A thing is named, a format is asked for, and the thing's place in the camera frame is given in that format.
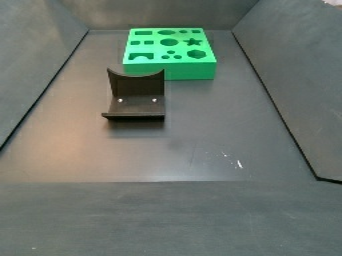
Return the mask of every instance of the circular hole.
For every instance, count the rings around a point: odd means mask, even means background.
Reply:
[[[172,38],[167,38],[160,41],[160,44],[164,46],[173,46],[177,44],[177,40],[175,40]]]
[[[159,32],[157,32],[157,34],[160,34],[160,35],[172,35],[172,34],[175,34],[176,32],[173,31],[173,30],[160,30]]]

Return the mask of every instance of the black bracket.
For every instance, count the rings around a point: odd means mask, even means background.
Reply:
[[[127,76],[106,69],[112,102],[106,119],[164,118],[164,70],[145,76]]]

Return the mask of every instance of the gray wall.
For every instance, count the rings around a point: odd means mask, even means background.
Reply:
[[[232,29],[259,0],[60,0],[90,29]]]
[[[316,175],[335,180],[342,180],[340,24],[340,10],[319,0],[261,0],[233,29]]]
[[[54,0],[0,0],[0,146],[85,33]]]

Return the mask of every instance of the green shape sorter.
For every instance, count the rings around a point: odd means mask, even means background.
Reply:
[[[203,29],[131,29],[123,68],[139,76],[164,69],[165,80],[213,79],[216,58]]]

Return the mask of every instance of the black mat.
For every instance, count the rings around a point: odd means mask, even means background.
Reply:
[[[340,197],[318,182],[1,185],[1,254],[336,256]]]
[[[165,82],[161,122],[108,122],[127,31],[90,31],[0,153],[0,181],[314,180],[229,31],[215,80]]]

